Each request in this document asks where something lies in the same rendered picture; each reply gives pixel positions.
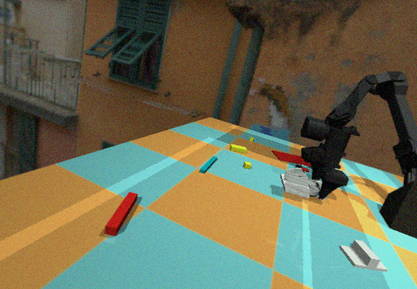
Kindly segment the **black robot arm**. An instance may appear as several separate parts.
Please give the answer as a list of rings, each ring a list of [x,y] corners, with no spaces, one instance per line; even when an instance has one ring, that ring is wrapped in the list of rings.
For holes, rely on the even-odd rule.
[[[405,175],[403,185],[417,181],[417,126],[406,100],[407,88],[406,75],[400,71],[368,74],[325,120],[308,115],[305,118],[301,136],[317,141],[325,139],[327,144],[345,149],[350,136],[360,134],[356,127],[348,128],[344,125],[353,119],[357,105],[368,92],[379,94],[388,102],[398,133],[399,143],[393,147],[393,150],[395,159],[398,159],[401,166],[402,174]],[[325,151],[323,143],[319,147],[301,148],[301,158],[305,162],[322,161],[322,164],[326,164],[328,157],[328,148]]]

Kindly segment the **teal flat bar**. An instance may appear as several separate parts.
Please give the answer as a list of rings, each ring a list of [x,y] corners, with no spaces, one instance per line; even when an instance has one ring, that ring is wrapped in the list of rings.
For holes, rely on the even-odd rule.
[[[217,157],[212,157],[201,169],[200,169],[200,172],[201,173],[205,173],[208,169],[209,169],[209,167],[215,162],[217,160]]]

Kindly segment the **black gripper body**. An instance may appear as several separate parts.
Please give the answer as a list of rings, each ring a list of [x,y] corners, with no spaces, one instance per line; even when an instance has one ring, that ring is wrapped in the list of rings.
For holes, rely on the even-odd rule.
[[[348,184],[348,177],[343,172],[340,171],[341,165],[339,164],[341,162],[342,156],[345,157],[346,153],[344,152],[344,149],[337,148],[335,146],[329,145],[325,142],[323,145],[323,148],[325,151],[329,152],[328,161],[326,164],[322,164],[322,161],[316,161],[313,162],[314,164],[321,165],[323,167],[321,176],[323,179],[334,182],[342,186],[346,186]],[[336,169],[339,170],[336,170]]]

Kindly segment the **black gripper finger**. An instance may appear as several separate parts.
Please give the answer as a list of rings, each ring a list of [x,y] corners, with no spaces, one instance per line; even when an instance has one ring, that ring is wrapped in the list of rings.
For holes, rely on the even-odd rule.
[[[310,164],[313,167],[312,180],[319,181],[321,179],[320,175],[321,175],[323,167],[321,165],[314,164],[313,162],[311,162]]]
[[[320,178],[322,179],[322,187],[320,191],[319,198],[324,199],[327,197],[331,192],[335,191],[338,187],[342,186],[334,182],[329,182],[320,175]]]

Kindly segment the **red flat plate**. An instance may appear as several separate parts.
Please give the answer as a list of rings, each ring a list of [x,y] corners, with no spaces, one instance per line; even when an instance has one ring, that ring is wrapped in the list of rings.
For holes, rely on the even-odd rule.
[[[288,154],[288,153],[277,152],[277,151],[273,151],[273,150],[272,150],[272,152],[277,156],[277,158],[280,161],[287,161],[287,162],[292,162],[292,163],[296,163],[296,164],[300,164],[300,165],[312,166],[310,164],[310,162],[305,162],[304,159],[301,158],[301,156],[292,155],[292,154]]]

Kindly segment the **dark red rectangular bar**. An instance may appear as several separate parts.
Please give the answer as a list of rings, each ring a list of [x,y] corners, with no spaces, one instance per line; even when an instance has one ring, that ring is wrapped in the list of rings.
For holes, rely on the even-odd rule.
[[[137,194],[129,192],[106,224],[104,234],[116,236],[136,201]]]

